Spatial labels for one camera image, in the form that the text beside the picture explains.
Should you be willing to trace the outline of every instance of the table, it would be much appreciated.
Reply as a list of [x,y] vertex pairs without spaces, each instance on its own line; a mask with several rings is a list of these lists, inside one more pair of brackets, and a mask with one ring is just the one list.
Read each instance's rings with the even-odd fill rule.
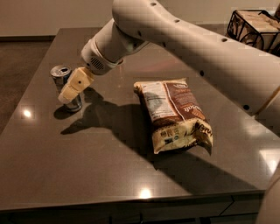
[[[81,49],[97,32],[59,30],[0,136],[0,211],[89,205],[114,214],[124,207],[154,221],[165,210],[175,218],[242,212],[236,201],[244,193],[265,191],[280,158],[279,138],[157,45],[95,76],[80,95],[82,110],[66,113],[50,70],[83,66]],[[184,77],[213,128],[212,154],[197,146],[154,155],[133,84]],[[246,199],[259,204],[255,196]]]

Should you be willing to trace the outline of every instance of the can lid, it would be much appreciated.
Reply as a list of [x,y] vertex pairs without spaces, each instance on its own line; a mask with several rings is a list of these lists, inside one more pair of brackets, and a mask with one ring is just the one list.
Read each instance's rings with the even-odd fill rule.
[[51,75],[54,77],[63,77],[71,73],[71,67],[65,65],[55,66],[51,70]]

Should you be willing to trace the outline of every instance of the snack bag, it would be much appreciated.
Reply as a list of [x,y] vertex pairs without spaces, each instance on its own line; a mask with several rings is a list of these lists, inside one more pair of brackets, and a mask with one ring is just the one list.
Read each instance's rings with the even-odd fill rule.
[[186,79],[139,81],[134,84],[152,124],[154,153],[200,145],[211,153],[211,126]]

